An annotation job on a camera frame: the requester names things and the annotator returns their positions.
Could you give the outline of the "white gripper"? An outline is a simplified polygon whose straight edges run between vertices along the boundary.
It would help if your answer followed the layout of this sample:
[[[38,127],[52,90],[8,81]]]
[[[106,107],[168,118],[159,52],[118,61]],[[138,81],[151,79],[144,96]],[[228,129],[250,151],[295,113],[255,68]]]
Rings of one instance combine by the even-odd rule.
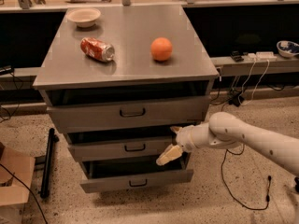
[[[189,125],[185,127],[171,126],[170,130],[176,134],[178,145],[169,145],[156,160],[156,164],[163,166],[179,158],[183,151],[190,153],[196,148],[214,147],[218,144],[216,135],[210,131],[207,123]]]

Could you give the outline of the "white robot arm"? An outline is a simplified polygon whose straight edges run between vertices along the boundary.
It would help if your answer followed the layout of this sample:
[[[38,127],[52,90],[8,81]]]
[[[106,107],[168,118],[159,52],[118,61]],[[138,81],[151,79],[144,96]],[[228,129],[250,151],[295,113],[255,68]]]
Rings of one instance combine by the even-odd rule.
[[[160,166],[195,148],[231,148],[247,145],[291,174],[299,176],[299,140],[247,124],[237,117],[218,112],[208,122],[185,127],[173,126],[176,143],[170,144],[156,160]]]

